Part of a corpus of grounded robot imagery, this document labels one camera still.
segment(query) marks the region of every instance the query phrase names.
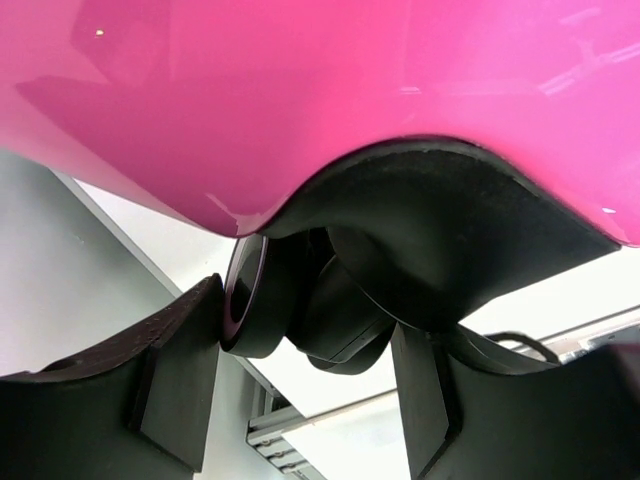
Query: glossy pink paint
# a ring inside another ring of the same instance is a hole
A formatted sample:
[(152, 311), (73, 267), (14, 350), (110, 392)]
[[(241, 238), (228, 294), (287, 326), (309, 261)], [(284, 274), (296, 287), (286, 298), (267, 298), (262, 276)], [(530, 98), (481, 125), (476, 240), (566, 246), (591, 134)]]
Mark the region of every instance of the glossy pink paint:
[(2, 145), (218, 233), (447, 135), (640, 244), (636, 0), (5, 0), (0, 45)]

